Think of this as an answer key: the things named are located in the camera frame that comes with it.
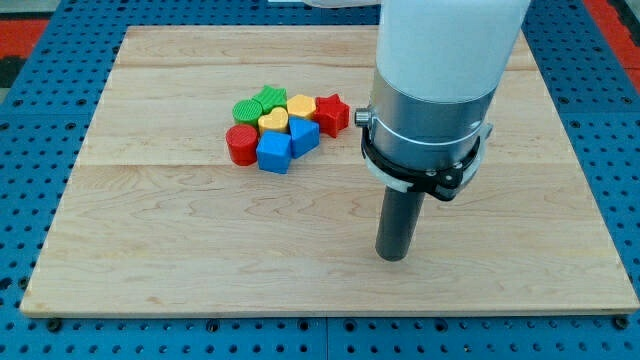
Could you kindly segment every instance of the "yellow hexagon block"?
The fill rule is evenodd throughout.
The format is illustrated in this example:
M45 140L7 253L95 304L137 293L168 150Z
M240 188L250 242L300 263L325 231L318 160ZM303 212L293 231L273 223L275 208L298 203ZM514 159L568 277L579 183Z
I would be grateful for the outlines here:
M260 135L265 131L277 131L281 133L287 133L289 130L289 114L287 110L281 107L273 108L267 115L262 115L258 119L258 128Z
M296 95L287 100L289 115L311 120L316 112L316 100L306 95Z

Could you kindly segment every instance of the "blue cube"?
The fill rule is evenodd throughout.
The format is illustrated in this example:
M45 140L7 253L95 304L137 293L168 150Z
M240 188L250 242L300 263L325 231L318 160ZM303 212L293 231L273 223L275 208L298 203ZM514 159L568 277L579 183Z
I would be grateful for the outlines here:
M265 131L256 150L258 167L264 171L286 174L291 162L291 136Z
M294 159L308 153L320 144L320 125L311 120L289 117L291 153Z

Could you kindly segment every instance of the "blue pegboard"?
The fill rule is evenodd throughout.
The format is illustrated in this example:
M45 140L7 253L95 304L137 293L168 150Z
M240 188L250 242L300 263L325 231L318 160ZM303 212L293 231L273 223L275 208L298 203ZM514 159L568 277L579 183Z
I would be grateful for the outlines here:
M266 0L63 0L0 106L0 358L640 356L640 318L32 320L17 309L128 25L375 24L378 9ZM583 4L523 26L636 291L640 101Z

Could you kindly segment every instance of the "green block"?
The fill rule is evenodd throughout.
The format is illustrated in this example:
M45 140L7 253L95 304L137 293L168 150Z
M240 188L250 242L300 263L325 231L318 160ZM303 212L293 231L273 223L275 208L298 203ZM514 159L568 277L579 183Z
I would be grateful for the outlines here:
M258 118L262 115L262 105L255 100L241 100L233 107L233 119L236 124L258 127Z
M262 105L262 113L266 115L275 107L287 108L287 90L265 85L262 91L253 97L253 100Z

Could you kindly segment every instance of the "wooden board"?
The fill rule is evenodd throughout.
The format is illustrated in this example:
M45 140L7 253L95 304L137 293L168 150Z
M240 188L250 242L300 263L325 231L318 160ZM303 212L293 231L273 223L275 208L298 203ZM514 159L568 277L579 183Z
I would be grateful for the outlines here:
M230 163L265 83L368 101L375 27L132 27L22 301L34 317L625 313L638 300L526 43L476 179L381 260L359 131L286 176Z

